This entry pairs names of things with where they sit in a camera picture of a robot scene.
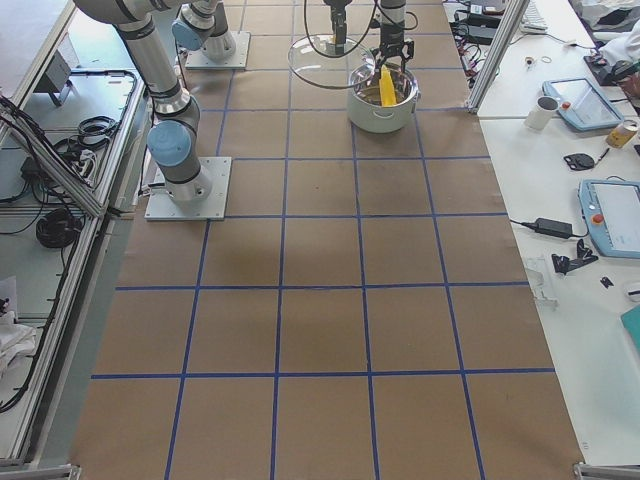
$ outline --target pot handle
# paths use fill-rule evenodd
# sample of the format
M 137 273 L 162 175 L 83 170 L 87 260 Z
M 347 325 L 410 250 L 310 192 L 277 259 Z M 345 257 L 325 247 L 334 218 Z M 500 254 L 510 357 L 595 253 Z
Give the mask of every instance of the pot handle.
M 381 115 L 379 110 L 373 110 L 373 115 L 381 120 L 391 120 L 394 117 L 394 112 L 390 112 L 390 115 Z

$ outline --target floor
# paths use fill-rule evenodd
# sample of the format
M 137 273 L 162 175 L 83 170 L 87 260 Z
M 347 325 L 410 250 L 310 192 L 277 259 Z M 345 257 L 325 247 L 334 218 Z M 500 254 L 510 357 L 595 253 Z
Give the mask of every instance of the floor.
M 200 154 L 234 159 L 227 218 L 147 223 L 139 207 L 71 460 L 87 480 L 572 478 L 442 5 L 410 4 L 422 98 L 374 135 L 344 93 L 288 71 L 296 1 L 227 2 L 252 34 L 247 70 L 187 74 Z M 352 35 L 369 8 L 349 7 Z

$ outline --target blue grid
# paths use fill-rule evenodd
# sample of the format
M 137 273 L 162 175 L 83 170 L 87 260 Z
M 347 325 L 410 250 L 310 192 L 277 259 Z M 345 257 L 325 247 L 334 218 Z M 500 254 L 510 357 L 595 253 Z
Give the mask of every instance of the blue grid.
M 441 2 L 433 2 L 433 3 L 412 3 L 409 2 L 408 5 L 432 5 L 432 6 L 440 6 Z M 243 14 L 242 14 L 242 23 L 244 22 L 244 12 L 245 7 L 247 6 L 247 0 L 244 1 L 243 5 Z M 294 25 L 294 15 L 292 15 L 292 31 Z M 428 34 L 428 35 L 449 35 L 447 34 Z M 452 68 L 452 67 L 427 67 L 427 68 L 416 68 L 413 70 L 461 70 L 462 67 Z M 269 71 L 271 69 L 253 69 L 252 71 Z M 229 81 L 229 86 L 227 90 L 227 96 L 225 99 L 225 106 L 223 109 L 203 109 L 203 112 L 222 112 L 222 124 L 220 127 L 220 132 L 218 136 L 218 143 L 216 149 L 216 155 L 220 155 L 220 147 L 222 145 L 222 139 L 224 136 L 224 129 L 226 124 L 227 113 L 230 111 L 244 111 L 244 110 L 232 110 L 229 109 L 229 100 L 231 97 L 231 92 L 233 89 L 235 72 L 232 73 L 231 79 Z M 371 157 L 371 158 L 358 158 L 356 153 L 356 131 L 355 127 L 351 127 L 351 135 L 352 135 L 352 157 L 350 158 L 332 158 L 330 160 L 345 160 L 353 162 L 354 169 L 354 177 L 355 177 L 355 189 L 356 189 L 356 215 L 288 215 L 287 214 L 287 187 L 288 187 L 288 166 L 290 161 L 294 160 L 302 160 L 302 161 L 326 161 L 326 158 L 293 158 L 289 157 L 289 146 L 290 146 L 290 131 L 291 131 L 291 113 L 297 111 L 329 111 L 330 109 L 292 109 L 291 108 L 291 86 L 292 86 L 292 74 L 289 73 L 289 105 L 288 109 L 274 109 L 273 111 L 286 111 L 287 112 L 287 133 L 286 133 L 286 147 L 285 147 L 285 156 L 283 158 L 234 158 L 234 161 L 243 161 L 243 160 L 261 160 L 261 161 L 272 161 L 272 160 L 284 160 L 284 193 L 283 193 L 283 204 L 282 204 L 282 214 L 281 215 L 238 215 L 238 216 L 228 216 L 229 219 L 258 219 L 258 218 L 273 218 L 273 219 L 281 219 L 281 238 L 280 238 L 280 263 L 279 263 L 279 274 L 278 274 L 278 285 L 263 285 L 263 286 L 227 286 L 227 285 L 203 285 L 202 284 L 202 276 L 205 265 L 206 251 L 207 251 L 207 243 L 209 239 L 209 235 L 211 229 L 215 229 L 215 225 L 210 221 L 207 222 L 207 226 L 204 233 L 202 250 L 199 260 L 199 268 L 195 285 L 146 285 L 146 286 L 129 286 L 129 287 L 117 287 L 117 291 L 122 292 L 134 292 L 134 291 L 175 291 L 175 290 L 186 290 L 193 291 L 193 304 L 191 310 L 191 317 L 188 328 L 188 335 L 185 345 L 185 352 L 183 358 L 183 365 L 181 372 L 175 373 L 136 373 L 136 374 L 96 374 L 92 375 L 93 380 L 101 380 L 101 381 L 109 381 L 109 380 L 120 380 L 120 379 L 175 379 L 179 380 L 179 389 L 176 400 L 175 414 L 172 426 L 171 439 L 169 444 L 169 451 L 167 454 L 167 463 L 165 469 L 165 479 L 169 479 L 171 475 L 171 467 L 173 461 L 173 455 L 175 451 L 176 439 L 180 424 L 180 413 L 182 408 L 182 400 L 184 395 L 184 388 L 186 380 L 188 379 L 199 379 L 199 378 L 271 378 L 274 381 L 274 390 L 273 390 L 273 412 L 272 412 L 272 436 L 271 436 L 271 458 L 270 458 L 270 480 L 275 480 L 276 472 L 277 472 L 277 433 L 278 433 L 278 398 L 279 398 L 279 380 L 281 378 L 323 378 L 323 377 L 358 377 L 358 378 L 367 378 L 368 382 L 368 395 L 369 395 L 369 416 L 371 422 L 371 441 L 372 441 L 372 454 L 373 454 L 373 466 L 376 480 L 381 479 L 380 474 L 380 465 L 379 465 L 379 457 L 378 457 L 378 447 L 377 447 L 377 431 L 376 431 L 376 415 L 375 415 L 375 391 L 374 391 L 374 378 L 378 377 L 389 377 L 389 376 L 439 376 L 439 375 L 457 375 L 460 376 L 466 407 L 467 414 L 469 418 L 470 430 L 473 437 L 473 445 L 476 454 L 476 460 L 478 465 L 478 471 L 481 480 L 485 480 L 485 472 L 483 467 L 482 453 L 480 449 L 480 441 L 478 438 L 478 433 L 476 430 L 475 419 L 473 414 L 473 407 L 471 403 L 469 388 L 467 385 L 467 377 L 469 375 L 485 375 L 485 374 L 539 374 L 539 373 L 553 373 L 555 370 L 553 368 L 507 368 L 507 369 L 466 369 L 464 366 L 464 358 L 462 347 L 460 343 L 458 327 L 456 323 L 456 316 L 453 308 L 453 301 L 451 297 L 451 288 L 453 287 L 504 287 L 504 286 L 528 286 L 526 281 L 514 281 L 514 282 L 449 282 L 447 269 L 445 265 L 444 252 L 442 249 L 442 243 L 440 239 L 440 233 L 438 229 L 438 219 L 446 218 L 446 217 L 472 217 L 472 216 L 506 216 L 506 212 L 470 212 L 470 213 L 437 213 L 435 211 L 435 204 L 433 201 L 433 195 L 431 190 L 431 183 L 428 174 L 428 162 L 429 160 L 469 160 L 469 159 L 488 159 L 489 157 L 486 155 L 477 155 L 477 156 L 448 156 L 448 157 L 428 157 L 424 153 L 424 148 L 422 144 L 421 136 L 417 135 L 417 141 L 420 151 L 420 157 L 402 157 L 401 160 L 416 160 L 422 163 L 426 188 L 428 193 L 428 199 L 432 208 L 432 213 L 428 214 L 419 214 L 419 215 L 363 215 L 360 211 L 360 199 L 359 199 L 359 179 L 358 179 L 358 164 L 359 162 L 367 162 L 370 160 L 397 160 L 397 157 Z M 449 110 L 463 110 L 459 107 L 452 108 L 419 108 L 420 111 L 449 111 Z M 335 111 L 344 111 L 344 109 L 335 109 Z M 418 119 L 414 117 L 414 128 L 418 129 Z M 358 244 L 359 244 L 359 257 L 360 257 L 360 272 L 361 272 L 361 283 L 359 285 L 312 285 L 312 286 L 297 286 L 297 285 L 287 285 L 284 278 L 284 258 L 285 258 L 285 237 L 286 237 L 286 222 L 288 219 L 292 218 L 348 218 L 355 219 L 357 221 L 358 227 Z M 436 244 L 439 255 L 439 260 L 441 264 L 441 270 L 443 274 L 443 282 L 432 282 L 432 283 L 406 283 L 406 284 L 368 284 L 366 281 L 365 274 L 365 252 L 364 252 L 364 242 L 363 242 L 363 231 L 362 231 L 362 220 L 367 218 L 431 218 L 434 225 L 435 235 L 436 235 Z M 369 318 L 368 318 L 368 302 L 367 302 L 367 292 L 372 289 L 398 289 L 398 288 L 416 288 L 416 287 L 439 287 L 444 288 L 446 292 L 446 298 L 448 302 L 449 315 L 451 318 L 451 326 L 454 333 L 456 352 L 458 358 L 459 368 L 457 369 L 445 369 L 445 370 L 398 370 L 398 371 L 374 371 L 372 369 L 371 362 L 371 341 L 370 341 L 370 330 L 369 330 Z M 283 301 L 283 293 L 287 290 L 341 290 L 341 289 L 353 289 L 360 290 L 362 292 L 362 306 L 363 306 L 363 321 L 364 321 L 364 334 L 365 334 L 365 346 L 366 346 L 366 370 L 365 371 L 353 371 L 353 372 L 307 372 L 307 373 L 299 373 L 299 372 L 283 372 L 280 370 L 280 339 L 281 339 L 281 327 L 282 327 L 282 301 Z M 276 349 L 275 349 L 275 359 L 274 359 L 274 370 L 272 372 L 249 372 L 249 373 L 236 373 L 236 372 L 205 372 L 205 373 L 190 373 L 188 372 L 188 364 L 189 364 L 189 355 L 191 350 L 191 341 L 193 338 L 193 332 L 196 321 L 196 313 L 198 308 L 198 300 L 201 291 L 205 290 L 277 290 L 278 291 L 278 306 L 277 306 L 277 324 L 276 324 Z

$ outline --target small black clip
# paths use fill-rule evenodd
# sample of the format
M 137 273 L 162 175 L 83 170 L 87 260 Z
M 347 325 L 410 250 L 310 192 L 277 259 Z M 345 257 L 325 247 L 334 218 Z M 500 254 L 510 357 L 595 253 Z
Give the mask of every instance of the small black clip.
M 604 288 L 613 287 L 613 282 L 609 277 L 602 277 L 600 279 L 600 283 L 604 286 Z
M 555 253 L 552 254 L 551 261 L 553 262 L 555 272 L 566 275 L 573 270 L 577 270 L 598 260 L 598 256 L 593 254 L 593 250 L 585 246 L 583 239 L 578 240 L 576 253 L 578 258 L 574 260 L 562 255 L 556 255 Z

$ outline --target robotic arm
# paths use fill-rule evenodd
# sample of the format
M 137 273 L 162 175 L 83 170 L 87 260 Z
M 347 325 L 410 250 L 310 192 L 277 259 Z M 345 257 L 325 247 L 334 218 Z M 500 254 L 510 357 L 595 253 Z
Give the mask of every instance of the robotic arm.
M 180 0 L 74 0 L 89 17 L 115 26 L 133 63 L 148 86 L 160 122 L 149 132 L 147 146 L 165 177 L 168 193 L 176 201 L 205 198 L 212 181 L 196 155 L 200 108 L 182 88 L 163 50 L 150 13 L 182 5 Z M 193 21 L 193 36 L 210 35 L 215 28 L 217 0 L 195 2 L 181 11 Z
M 331 26 L 336 53 L 344 53 L 344 44 L 347 39 L 345 7 L 351 3 L 351 0 L 324 0 L 324 3 L 331 7 Z M 373 51 L 377 69 L 390 58 L 400 57 L 404 71 L 407 61 L 413 58 L 413 41 L 404 38 L 405 5 L 406 0 L 379 0 L 380 17 L 372 25 L 373 28 L 380 29 L 380 45 Z

